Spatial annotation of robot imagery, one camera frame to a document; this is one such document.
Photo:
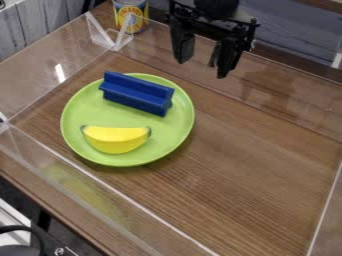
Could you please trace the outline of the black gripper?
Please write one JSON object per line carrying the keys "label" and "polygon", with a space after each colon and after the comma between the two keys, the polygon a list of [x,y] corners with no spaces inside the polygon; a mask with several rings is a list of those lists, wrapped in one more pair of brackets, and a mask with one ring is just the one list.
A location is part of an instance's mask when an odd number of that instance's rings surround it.
{"label": "black gripper", "polygon": [[236,69],[241,49],[254,48],[261,26],[258,19],[242,9],[241,0],[170,0],[169,20],[173,53],[179,64],[194,56],[196,33],[222,39],[216,43],[209,66],[218,69],[217,78],[224,79]]}

